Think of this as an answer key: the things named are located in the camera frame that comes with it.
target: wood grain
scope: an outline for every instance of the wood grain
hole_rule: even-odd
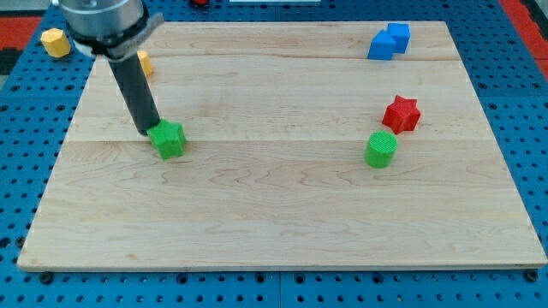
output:
[[[170,23],[146,43],[186,155],[162,161],[97,60],[21,251],[24,270],[468,270],[546,257],[442,22],[364,60],[385,22]],[[363,162],[419,99],[387,169]]]

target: green block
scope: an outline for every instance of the green block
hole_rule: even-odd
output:
[[[392,133],[378,131],[372,133],[363,157],[371,167],[387,167],[397,149],[397,139]]]
[[[162,159],[180,157],[184,154],[182,147],[187,142],[181,123],[171,123],[162,119],[157,126],[146,130],[152,147],[158,150]]]

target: yellow hexagonal block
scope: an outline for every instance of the yellow hexagonal block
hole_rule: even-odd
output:
[[[139,57],[140,66],[143,68],[145,76],[150,76],[154,69],[152,68],[151,58],[148,56],[148,52],[139,50],[137,51],[137,56]]]
[[[52,28],[42,32],[40,40],[50,56],[59,58],[70,53],[69,40],[67,39],[65,32],[61,29]]]

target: blue cube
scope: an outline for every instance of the blue cube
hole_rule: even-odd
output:
[[[386,32],[381,30],[371,41],[367,59],[371,60],[392,60],[396,41]]]
[[[408,48],[411,31],[408,24],[389,23],[388,34],[396,41],[395,53],[405,53]]]

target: red star-shaped block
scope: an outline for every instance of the red star-shaped block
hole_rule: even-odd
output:
[[[394,103],[386,108],[383,124],[392,128],[395,134],[414,130],[420,118],[420,111],[417,109],[417,100],[403,98],[396,95]]]

